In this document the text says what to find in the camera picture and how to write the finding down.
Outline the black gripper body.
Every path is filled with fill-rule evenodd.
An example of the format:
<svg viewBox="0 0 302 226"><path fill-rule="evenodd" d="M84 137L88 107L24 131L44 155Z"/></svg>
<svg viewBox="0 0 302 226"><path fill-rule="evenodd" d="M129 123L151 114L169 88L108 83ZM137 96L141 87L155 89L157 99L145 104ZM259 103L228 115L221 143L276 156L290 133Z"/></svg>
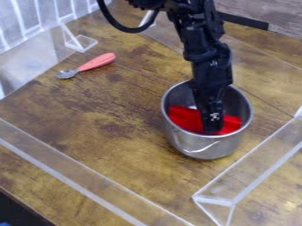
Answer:
<svg viewBox="0 0 302 226"><path fill-rule="evenodd" d="M224 43L212 46L185 44L184 59L191 63L189 85L200 92L216 92L232 83L232 53Z"/></svg>

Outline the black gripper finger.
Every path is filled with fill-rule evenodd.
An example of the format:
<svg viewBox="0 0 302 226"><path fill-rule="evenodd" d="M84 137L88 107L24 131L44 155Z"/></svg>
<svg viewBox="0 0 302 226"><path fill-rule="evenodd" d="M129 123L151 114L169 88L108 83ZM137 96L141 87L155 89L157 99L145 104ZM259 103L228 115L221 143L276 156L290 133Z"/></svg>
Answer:
<svg viewBox="0 0 302 226"><path fill-rule="evenodd" d="M224 89L219 88L207 92L197 86L191 86L196 109L200 113L203 131L212 134L223 128L224 106L223 95Z"/></svg>

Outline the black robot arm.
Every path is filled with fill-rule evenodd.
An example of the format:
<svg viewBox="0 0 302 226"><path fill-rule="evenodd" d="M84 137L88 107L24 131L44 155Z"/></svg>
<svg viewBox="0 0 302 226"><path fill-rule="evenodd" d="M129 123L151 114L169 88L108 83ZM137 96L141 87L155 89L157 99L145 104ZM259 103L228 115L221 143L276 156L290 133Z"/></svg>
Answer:
<svg viewBox="0 0 302 226"><path fill-rule="evenodd" d="M183 57L191 63L192 90L207 134L223 128L223 95L232 83L231 50L219 40L224 34L213 0L127 0L141 10L164 11L183 43Z"/></svg>

